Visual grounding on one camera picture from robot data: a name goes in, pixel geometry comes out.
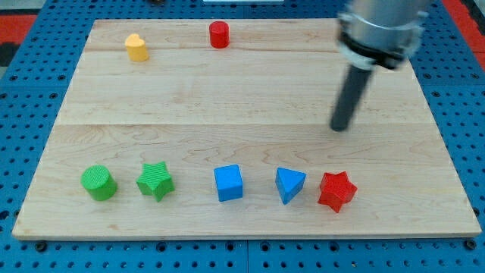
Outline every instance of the red star block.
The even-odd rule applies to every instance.
[[[320,183],[320,191],[321,195],[318,202],[339,213],[342,205],[352,200],[357,187],[349,181],[346,171],[339,174],[324,173]]]

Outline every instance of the blue pegboard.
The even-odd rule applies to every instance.
[[[97,18],[335,17],[344,1],[48,0],[0,81],[0,271],[483,271],[485,239],[19,242],[33,172]],[[485,218],[485,74],[440,2],[411,60],[478,219]]]

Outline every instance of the green object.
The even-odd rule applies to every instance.
[[[87,168],[81,176],[81,184],[96,201],[110,199],[117,189],[117,184],[109,170],[102,165]]]
[[[165,162],[143,164],[142,175],[138,177],[136,184],[143,195],[153,195],[157,202],[160,202],[165,194],[175,190]]]

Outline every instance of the yellow block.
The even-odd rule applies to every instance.
[[[128,57],[131,61],[146,61],[149,59],[149,52],[146,50],[145,41],[134,33],[128,36],[124,41],[127,47]]]

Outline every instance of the colored block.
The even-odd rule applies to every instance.
[[[117,189],[117,184],[109,170],[102,165],[87,168],[81,175],[81,185],[96,201],[110,199]]]
[[[243,179],[238,165],[215,168],[214,176],[220,202],[243,197]]]
[[[128,57],[131,61],[146,61],[149,59],[149,52],[146,49],[145,41],[134,33],[128,36],[124,45],[127,48]]]
[[[306,174],[286,168],[276,170],[276,186],[280,192],[281,201],[287,204],[302,190]]]
[[[165,162],[143,164],[142,175],[138,177],[136,184],[143,195],[153,195],[157,202],[160,202],[165,194],[175,190]]]
[[[350,182],[346,171],[338,174],[324,173],[320,183],[320,191],[321,195],[318,202],[339,213],[343,204],[352,200],[357,187]]]
[[[215,21],[209,26],[211,45],[223,49],[229,45],[229,25],[223,21]]]

